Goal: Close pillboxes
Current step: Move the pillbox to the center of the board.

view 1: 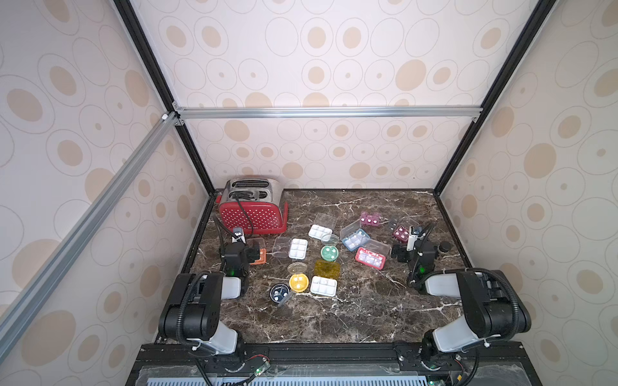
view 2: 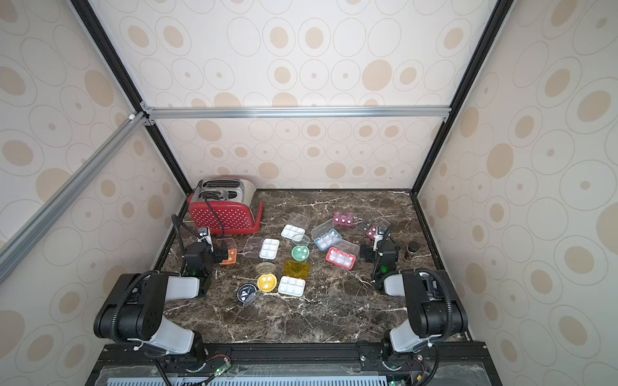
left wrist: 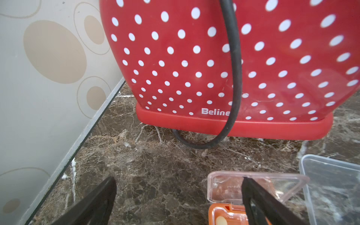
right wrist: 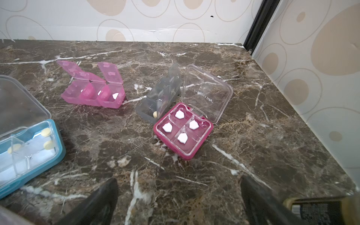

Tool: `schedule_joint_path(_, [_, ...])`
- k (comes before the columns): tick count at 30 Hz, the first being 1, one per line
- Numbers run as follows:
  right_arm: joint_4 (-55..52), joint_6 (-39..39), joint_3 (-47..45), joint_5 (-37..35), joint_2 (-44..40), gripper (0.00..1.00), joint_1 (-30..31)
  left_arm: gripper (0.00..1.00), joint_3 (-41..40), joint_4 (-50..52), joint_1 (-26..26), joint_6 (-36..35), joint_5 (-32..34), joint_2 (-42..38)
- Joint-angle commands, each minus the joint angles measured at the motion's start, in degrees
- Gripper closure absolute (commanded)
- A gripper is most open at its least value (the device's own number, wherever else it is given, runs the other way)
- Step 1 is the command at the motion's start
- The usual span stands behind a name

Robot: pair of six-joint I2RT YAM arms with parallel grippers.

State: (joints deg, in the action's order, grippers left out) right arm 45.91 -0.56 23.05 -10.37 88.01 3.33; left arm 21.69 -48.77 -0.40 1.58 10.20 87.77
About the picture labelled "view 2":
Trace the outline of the magenta pillbox clear lid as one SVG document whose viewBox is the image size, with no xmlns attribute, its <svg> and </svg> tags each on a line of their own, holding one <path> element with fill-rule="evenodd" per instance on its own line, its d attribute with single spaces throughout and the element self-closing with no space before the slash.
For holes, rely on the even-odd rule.
<svg viewBox="0 0 618 386">
<path fill-rule="evenodd" d="M 390 226 L 390 223 L 386 220 L 370 220 L 363 224 L 363 230 L 365 232 L 365 237 L 374 242 L 376 236 L 382 235 L 384 231 Z"/>
</svg>

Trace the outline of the dark blue round pillbox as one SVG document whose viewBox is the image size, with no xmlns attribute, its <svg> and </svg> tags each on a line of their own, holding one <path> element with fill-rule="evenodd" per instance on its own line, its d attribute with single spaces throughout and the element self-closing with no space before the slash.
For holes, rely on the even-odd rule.
<svg viewBox="0 0 618 386">
<path fill-rule="evenodd" d="M 238 302 L 240 302 L 243 307 L 248 306 L 257 299 L 258 293 L 259 290 L 254 284 L 243 284 L 237 291 Z"/>
</svg>

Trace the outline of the yellow round pillbox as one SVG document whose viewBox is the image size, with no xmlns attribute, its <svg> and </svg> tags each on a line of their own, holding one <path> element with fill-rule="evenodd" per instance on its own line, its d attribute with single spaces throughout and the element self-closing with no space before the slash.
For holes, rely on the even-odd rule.
<svg viewBox="0 0 618 386">
<path fill-rule="evenodd" d="M 262 262 L 256 266 L 259 274 L 257 287 L 262 293 L 272 292 L 278 285 L 278 278 L 275 275 L 276 266 L 270 262 Z"/>
</svg>

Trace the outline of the green round pillbox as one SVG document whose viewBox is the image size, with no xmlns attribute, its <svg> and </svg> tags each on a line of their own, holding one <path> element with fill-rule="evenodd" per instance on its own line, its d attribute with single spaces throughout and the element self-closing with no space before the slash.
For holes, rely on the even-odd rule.
<svg viewBox="0 0 618 386">
<path fill-rule="evenodd" d="M 310 255 L 310 237 L 306 234 L 297 234 L 293 236 L 292 242 L 295 244 L 294 248 L 291 250 L 292 259 L 297 262 L 305 262 Z"/>
</svg>

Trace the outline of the yellow lidded rectangular pillbox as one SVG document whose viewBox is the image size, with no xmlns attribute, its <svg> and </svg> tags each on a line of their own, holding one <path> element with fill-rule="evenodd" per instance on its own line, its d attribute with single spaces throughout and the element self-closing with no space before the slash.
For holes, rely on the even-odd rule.
<svg viewBox="0 0 618 386">
<path fill-rule="evenodd" d="M 302 297 L 310 271 L 311 265 L 308 262 L 294 260 L 286 262 L 283 276 L 278 284 L 278 293 L 296 298 Z"/>
</svg>

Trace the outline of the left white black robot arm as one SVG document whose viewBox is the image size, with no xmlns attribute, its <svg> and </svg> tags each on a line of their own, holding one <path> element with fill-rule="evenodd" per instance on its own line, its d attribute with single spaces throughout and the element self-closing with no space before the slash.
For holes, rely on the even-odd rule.
<svg viewBox="0 0 618 386">
<path fill-rule="evenodd" d="M 209 228 L 194 231 L 176 215 L 172 224 L 183 257 L 180 272 L 150 270 L 124 273 L 98 311 L 93 332 L 100 339 L 146 347 L 162 355 L 189 355 L 207 360 L 201 334 L 173 323 L 164 316 L 164 307 L 173 300 L 206 295 L 216 265 L 229 259 L 225 241 L 216 245 Z"/>
</svg>

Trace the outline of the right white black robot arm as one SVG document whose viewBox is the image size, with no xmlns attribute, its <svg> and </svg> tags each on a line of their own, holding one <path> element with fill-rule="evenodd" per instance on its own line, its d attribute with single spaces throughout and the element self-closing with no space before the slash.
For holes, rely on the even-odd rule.
<svg viewBox="0 0 618 386">
<path fill-rule="evenodd" d="M 382 354 L 420 352 L 438 342 L 464 333 L 468 315 L 447 272 L 427 268 L 400 270 L 397 267 L 402 245 L 391 236 L 392 228 L 373 226 L 360 256 L 373 264 L 371 284 L 391 297 L 405 299 L 407 320 L 386 332 Z"/>
</svg>

